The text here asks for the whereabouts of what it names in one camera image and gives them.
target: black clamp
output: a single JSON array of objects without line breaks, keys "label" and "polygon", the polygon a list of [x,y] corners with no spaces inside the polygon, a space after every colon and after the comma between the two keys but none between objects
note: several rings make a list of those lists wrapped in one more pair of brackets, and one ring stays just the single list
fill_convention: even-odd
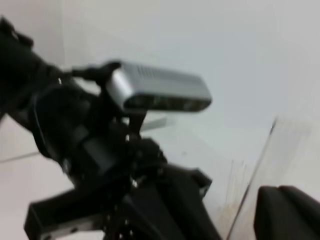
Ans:
[{"label": "black clamp", "polygon": [[17,32],[15,30],[15,27],[11,24],[11,22],[9,22],[4,17],[0,19],[0,32],[2,32],[3,34],[5,34],[10,38],[15,39],[21,45],[29,49],[32,49],[32,47],[34,46],[34,41],[30,37],[24,34],[21,34],[20,32]]}]

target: silver camera housing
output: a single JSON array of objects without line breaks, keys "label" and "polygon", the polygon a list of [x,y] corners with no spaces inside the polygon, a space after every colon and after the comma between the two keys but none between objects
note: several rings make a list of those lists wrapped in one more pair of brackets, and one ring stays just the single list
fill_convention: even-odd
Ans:
[{"label": "silver camera housing", "polygon": [[199,112],[212,102],[204,81],[196,75],[174,70],[118,62],[106,90],[126,112]]}]

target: white surface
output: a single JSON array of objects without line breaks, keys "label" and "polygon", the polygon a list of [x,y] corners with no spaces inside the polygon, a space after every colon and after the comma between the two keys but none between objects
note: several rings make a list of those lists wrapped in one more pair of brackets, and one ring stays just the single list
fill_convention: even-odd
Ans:
[{"label": "white surface", "polygon": [[126,58],[201,74],[212,107],[181,117],[228,159],[256,162],[278,114],[318,111],[315,0],[63,0],[66,64]]}]

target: black plastic part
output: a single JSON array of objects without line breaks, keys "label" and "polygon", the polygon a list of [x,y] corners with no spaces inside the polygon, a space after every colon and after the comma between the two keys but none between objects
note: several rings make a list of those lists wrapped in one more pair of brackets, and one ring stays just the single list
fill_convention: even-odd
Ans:
[{"label": "black plastic part", "polygon": [[294,186],[280,186],[279,189],[320,238],[320,203]]},{"label": "black plastic part", "polygon": [[276,187],[258,191],[254,219],[257,240],[319,240],[296,205]]},{"label": "black plastic part", "polygon": [[161,197],[186,239],[220,240],[199,194],[199,186],[185,174],[175,174],[159,184]]}]

